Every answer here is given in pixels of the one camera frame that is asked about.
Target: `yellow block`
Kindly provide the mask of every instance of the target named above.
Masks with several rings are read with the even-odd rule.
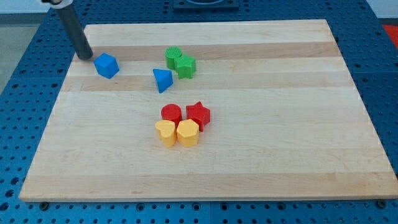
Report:
[[[180,121],[177,128],[177,138],[185,147],[196,146],[199,140],[199,125],[192,119]]]
[[[173,121],[162,120],[155,124],[157,136],[163,141],[164,146],[172,147],[175,143],[176,133]]]

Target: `red star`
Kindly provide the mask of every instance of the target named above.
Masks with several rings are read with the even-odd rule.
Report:
[[[205,125],[210,122],[210,110],[199,101],[195,105],[187,106],[187,119],[192,119],[199,124],[199,131],[203,131]]]

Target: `wooden cutting board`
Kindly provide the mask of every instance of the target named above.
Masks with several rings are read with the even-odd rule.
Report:
[[[325,20],[90,25],[107,80],[76,57],[22,188],[28,202],[396,198],[398,181]],[[159,94],[179,46],[194,79]],[[199,144],[167,149],[161,108],[201,101]]]

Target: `blue block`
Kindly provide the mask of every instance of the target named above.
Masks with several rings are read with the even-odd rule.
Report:
[[[173,75],[170,70],[154,69],[156,84],[159,93],[163,93],[168,87],[173,85]]]
[[[119,71],[116,58],[106,53],[101,54],[97,59],[95,59],[94,65],[98,74],[105,78],[112,78]]]

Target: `blue pegboard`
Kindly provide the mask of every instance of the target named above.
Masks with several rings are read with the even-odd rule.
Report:
[[[83,25],[326,19],[398,172],[398,51],[365,0],[239,0],[238,10],[189,12],[173,12],[169,0],[73,4]],[[49,10],[0,96],[0,223],[398,223],[398,200],[51,203],[46,211],[21,202],[17,196],[73,54]]]

